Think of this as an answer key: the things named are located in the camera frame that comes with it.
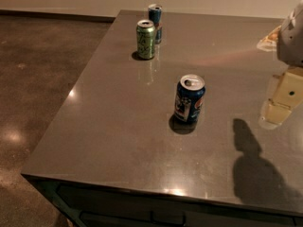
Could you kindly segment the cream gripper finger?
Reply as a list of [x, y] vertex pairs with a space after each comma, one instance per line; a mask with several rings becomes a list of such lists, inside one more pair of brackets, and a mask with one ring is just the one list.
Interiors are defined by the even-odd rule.
[[265, 52], [276, 52], [278, 34], [281, 30], [281, 26], [273, 29], [268, 35], [261, 39], [257, 44], [257, 49]]
[[266, 126], [281, 125], [303, 102], [303, 68], [289, 67], [276, 79], [274, 92], [261, 108], [261, 122]]

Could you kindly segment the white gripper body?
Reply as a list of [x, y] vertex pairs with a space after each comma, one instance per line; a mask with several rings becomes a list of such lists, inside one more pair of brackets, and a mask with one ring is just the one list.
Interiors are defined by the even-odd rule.
[[291, 66], [303, 66], [303, 0], [281, 25], [278, 33], [277, 58]]

